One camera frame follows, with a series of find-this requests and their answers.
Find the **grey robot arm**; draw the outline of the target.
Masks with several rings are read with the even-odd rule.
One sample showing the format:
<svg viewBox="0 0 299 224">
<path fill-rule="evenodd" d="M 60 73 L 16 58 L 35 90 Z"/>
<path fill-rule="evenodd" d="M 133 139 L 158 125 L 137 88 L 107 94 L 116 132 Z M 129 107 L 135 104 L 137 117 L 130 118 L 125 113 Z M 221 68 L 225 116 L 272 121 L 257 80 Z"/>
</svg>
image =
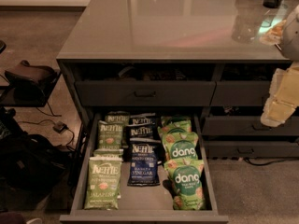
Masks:
<svg viewBox="0 0 299 224">
<path fill-rule="evenodd" d="M 278 68 L 272 76 L 261 123 L 277 127 L 294 113 L 299 106 L 299 6 L 286 20 L 270 28 L 260 37 L 260 42 L 275 45 L 282 56 L 292 61 L 286 70 Z"/>
</svg>

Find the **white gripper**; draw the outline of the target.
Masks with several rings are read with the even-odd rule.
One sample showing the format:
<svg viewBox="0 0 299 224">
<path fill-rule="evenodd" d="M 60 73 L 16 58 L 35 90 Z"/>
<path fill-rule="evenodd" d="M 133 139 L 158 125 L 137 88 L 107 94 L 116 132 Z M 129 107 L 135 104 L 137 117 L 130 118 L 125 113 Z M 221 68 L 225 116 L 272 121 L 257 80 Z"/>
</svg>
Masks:
<svg viewBox="0 0 299 224">
<path fill-rule="evenodd" d="M 294 113 L 294 106 L 299 106 L 299 69 L 295 67 L 290 67 L 287 70 L 278 68 L 272 77 L 269 93 L 282 103 L 268 98 L 264 104 L 260 121 L 265 126 L 278 127 Z"/>
</svg>

